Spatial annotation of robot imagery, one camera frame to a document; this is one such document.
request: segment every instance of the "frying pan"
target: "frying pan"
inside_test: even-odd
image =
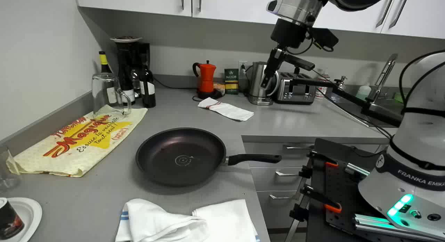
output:
[[[175,128],[151,136],[140,145],[136,163],[152,181],[169,186],[195,185],[210,178],[219,165],[243,161],[278,163],[281,155],[239,154],[226,158],[216,135],[197,128]]]

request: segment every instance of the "green indicator light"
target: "green indicator light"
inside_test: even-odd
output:
[[[397,204],[394,206],[394,208],[396,209],[396,210],[400,210],[402,207],[404,206],[404,204],[402,203],[402,202],[397,202]]]
[[[407,195],[403,196],[403,198],[400,201],[402,201],[404,204],[406,204],[406,203],[410,202],[412,198],[413,198],[412,194],[407,194]]]
[[[397,213],[397,210],[394,209],[394,208],[391,208],[391,209],[389,209],[389,211],[388,211],[388,215],[390,215],[390,216],[394,216],[394,215],[396,215],[396,213]]]

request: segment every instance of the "white cabinet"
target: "white cabinet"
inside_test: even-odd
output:
[[[275,24],[278,16],[266,11],[273,0],[193,0],[193,17]]]
[[[328,2],[315,21],[314,27],[335,30],[380,33],[395,0],[381,0],[369,8],[346,12]]]
[[[445,0],[394,0],[382,33],[445,39]]]
[[[79,6],[191,16],[191,0],[77,0]]]

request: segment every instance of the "sink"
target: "sink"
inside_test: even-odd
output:
[[[369,119],[372,123],[380,127],[395,128],[395,126],[393,125],[361,114],[361,107],[357,106],[354,103],[351,103],[349,101],[346,102],[340,101],[337,102],[337,104],[343,109],[347,110],[348,112],[351,112],[352,114],[357,115],[358,117],[363,118],[365,120]],[[369,109],[381,114],[385,114],[392,118],[402,120],[402,115],[400,114],[400,112],[403,109],[403,104],[400,103],[399,101],[395,101],[394,99],[378,99],[375,101],[375,104],[372,104],[372,106]]]

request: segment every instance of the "gray countertop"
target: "gray countertop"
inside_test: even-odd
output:
[[[198,207],[244,198],[261,241],[269,242],[248,163],[220,166],[206,183],[188,188],[158,186],[144,179],[135,163],[136,150],[145,139],[166,129],[210,131],[224,141],[227,155],[244,153],[243,141],[298,142],[301,137],[329,137],[381,144],[384,138],[325,99],[316,99],[309,106],[264,107],[250,104],[241,95],[224,96],[222,102],[255,112],[248,121],[237,122],[198,108],[193,95],[193,90],[157,87],[157,106],[149,109],[133,132],[82,178],[23,175],[21,185],[6,197],[28,197],[41,204],[42,221],[30,241],[114,241],[121,209],[133,198],[184,215],[191,215]]]

